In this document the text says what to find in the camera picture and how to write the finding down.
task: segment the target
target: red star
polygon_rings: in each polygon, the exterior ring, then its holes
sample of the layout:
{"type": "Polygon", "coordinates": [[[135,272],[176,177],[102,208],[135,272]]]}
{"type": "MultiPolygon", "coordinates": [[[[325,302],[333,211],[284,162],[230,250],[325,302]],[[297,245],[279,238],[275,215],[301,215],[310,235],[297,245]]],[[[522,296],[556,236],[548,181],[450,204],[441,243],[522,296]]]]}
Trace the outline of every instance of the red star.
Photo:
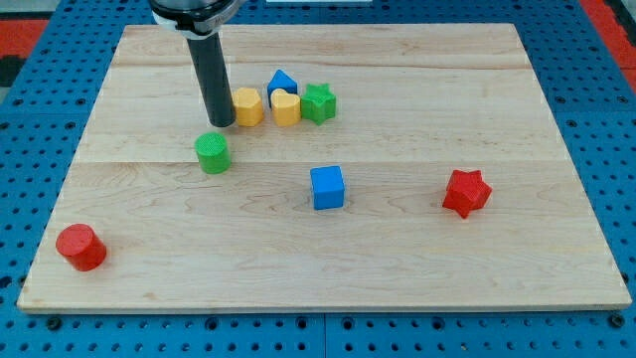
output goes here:
{"type": "Polygon", "coordinates": [[[446,198],[442,206],[456,211],[466,219],[471,210],[484,207],[492,192],[493,189],[482,179],[480,170],[472,172],[453,170],[446,186],[446,198]]]}

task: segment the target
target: yellow hexagonal block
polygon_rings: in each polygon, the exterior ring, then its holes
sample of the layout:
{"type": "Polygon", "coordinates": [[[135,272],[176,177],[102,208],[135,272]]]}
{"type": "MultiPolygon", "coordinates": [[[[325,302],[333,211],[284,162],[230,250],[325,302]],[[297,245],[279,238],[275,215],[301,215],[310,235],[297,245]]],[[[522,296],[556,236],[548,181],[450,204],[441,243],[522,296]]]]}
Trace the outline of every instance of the yellow hexagonal block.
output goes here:
{"type": "Polygon", "coordinates": [[[271,93],[271,113],[278,126],[290,126],[300,121],[300,97],[275,89],[271,93]]]}
{"type": "Polygon", "coordinates": [[[256,126],[263,118],[262,100],[256,89],[240,88],[232,93],[232,100],[237,114],[237,124],[240,126],[256,126]]]}

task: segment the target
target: black cylindrical rod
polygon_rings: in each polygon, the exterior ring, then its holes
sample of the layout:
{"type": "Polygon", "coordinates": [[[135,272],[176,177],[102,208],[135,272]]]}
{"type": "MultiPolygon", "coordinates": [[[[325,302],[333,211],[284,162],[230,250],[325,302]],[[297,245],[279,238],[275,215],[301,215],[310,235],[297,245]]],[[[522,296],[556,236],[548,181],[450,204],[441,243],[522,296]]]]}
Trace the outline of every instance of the black cylindrical rod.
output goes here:
{"type": "Polygon", "coordinates": [[[226,127],[234,123],[232,91],[219,34],[205,40],[188,40],[188,47],[210,123],[217,127],[226,127]]]}

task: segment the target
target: green star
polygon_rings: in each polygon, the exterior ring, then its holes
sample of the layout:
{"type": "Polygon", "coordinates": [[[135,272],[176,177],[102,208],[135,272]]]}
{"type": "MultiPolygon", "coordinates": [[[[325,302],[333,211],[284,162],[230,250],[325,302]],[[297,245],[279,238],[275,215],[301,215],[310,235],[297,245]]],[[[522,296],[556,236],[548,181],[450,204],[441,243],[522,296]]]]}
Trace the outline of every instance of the green star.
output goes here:
{"type": "Polygon", "coordinates": [[[313,120],[317,125],[336,116],[336,96],[329,91],[329,84],[307,84],[305,95],[300,99],[303,118],[313,120]]]}

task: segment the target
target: blue pegboard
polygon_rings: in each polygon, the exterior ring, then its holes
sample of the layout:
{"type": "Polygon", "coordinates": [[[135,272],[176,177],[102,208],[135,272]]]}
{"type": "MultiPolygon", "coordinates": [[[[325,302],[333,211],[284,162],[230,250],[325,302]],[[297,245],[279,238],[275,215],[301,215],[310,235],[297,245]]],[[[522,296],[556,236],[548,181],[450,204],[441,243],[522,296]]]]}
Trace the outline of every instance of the blue pegboard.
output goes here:
{"type": "MultiPolygon", "coordinates": [[[[126,24],[146,0],[63,0],[0,106],[0,357],[636,355],[636,312],[29,316],[15,306],[126,24]]],[[[266,7],[243,24],[510,22],[517,26],[632,295],[636,97],[575,1],[375,0],[266,7]]]]}

